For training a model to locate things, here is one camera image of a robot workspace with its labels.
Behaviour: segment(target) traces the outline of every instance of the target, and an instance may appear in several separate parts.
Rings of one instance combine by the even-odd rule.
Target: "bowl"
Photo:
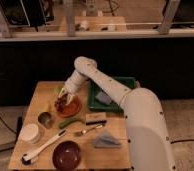
[[[22,128],[19,137],[25,142],[34,144],[40,139],[39,127],[34,123],[27,124]]]
[[[53,164],[60,171],[74,171],[81,161],[81,150],[77,143],[64,141],[53,152]]]
[[[67,106],[65,106],[62,111],[58,111],[58,116],[62,117],[62,118],[68,118],[71,116],[76,115],[82,108],[82,102],[79,99],[79,97],[74,97],[74,99],[72,100],[72,102],[70,104],[68,104]]]

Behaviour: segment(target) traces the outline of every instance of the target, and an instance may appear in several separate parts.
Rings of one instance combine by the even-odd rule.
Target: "wooden tabletop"
[[[116,31],[127,31],[127,26],[124,17],[75,17],[75,24],[80,24],[86,20],[89,23],[89,31],[99,32],[103,27],[107,27],[108,24],[115,24]],[[66,32],[66,20],[62,20],[59,31]]]
[[[126,137],[125,119],[121,113],[107,113],[107,123],[104,128],[100,128],[89,132],[82,137],[74,137],[73,132],[86,129],[91,126],[86,126],[80,122],[75,122],[69,125],[66,130],[65,136],[60,138],[54,144],[47,147],[39,154],[39,159],[35,163],[29,166],[24,166],[21,163],[22,155],[32,149],[36,149],[44,144],[49,138],[54,136],[58,131],[58,124],[64,121],[64,118],[58,116],[56,109],[54,108],[54,102],[57,99],[55,89],[61,87],[63,82],[39,82],[31,103],[29,105],[27,114],[25,116],[23,126],[29,123],[35,123],[39,126],[41,131],[41,139],[35,144],[29,144],[18,138],[13,154],[9,162],[9,169],[12,170],[38,170],[38,169],[55,169],[52,156],[53,151],[57,145],[66,140],[76,142],[82,152],[82,160],[78,166],[78,169],[127,169],[130,168],[128,141]],[[87,86],[88,82],[84,84],[79,91],[78,96],[82,101],[82,109],[76,115],[83,117],[84,114],[90,113],[87,108]],[[47,102],[51,103],[51,114],[55,118],[55,122],[50,129],[44,128],[38,123],[38,116],[42,112]],[[109,131],[115,138],[117,138],[121,144],[121,148],[94,148],[92,145],[93,140],[103,130]]]

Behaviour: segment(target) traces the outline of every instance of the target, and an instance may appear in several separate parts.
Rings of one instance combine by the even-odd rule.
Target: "wall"
[[[28,104],[38,81],[66,80],[80,55],[160,99],[194,98],[194,38],[0,42],[0,105]]]

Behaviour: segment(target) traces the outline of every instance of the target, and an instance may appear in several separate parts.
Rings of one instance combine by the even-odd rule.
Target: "utensil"
[[[90,131],[92,131],[92,130],[95,130],[95,129],[98,129],[98,128],[102,128],[102,127],[104,127],[104,126],[105,126],[105,124],[98,124],[98,125],[96,125],[96,126],[90,128],[90,129],[86,129],[86,130],[74,132],[74,136],[75,136],[75,137],[80,137],[80,136],[82,136],[82,135],[84,135],[84,134],[87,134],[88,132],[90,132]]]
[[[38,154],[43,151],[46,147],[54,143],[56,140],[58,140],[60,137],[64,136],[66,133],[66,130],[62,130],[59,133],[57,133],[55,136],[50,138],[45,144],[40,146],[34,151],[28,152],[22,156],[21,162],[24,165],[30,165],[33,162],[37,161]]]

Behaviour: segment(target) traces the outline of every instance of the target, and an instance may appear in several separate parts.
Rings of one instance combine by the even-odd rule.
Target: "gray napkin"
[[[108,131],[103,131],[93,141],[95,148],[120,148],[121,143]]]
[[[110,105],[112,103],[112,99],[108,96],[104,91],[100,91],[95,98],[102,104]]]

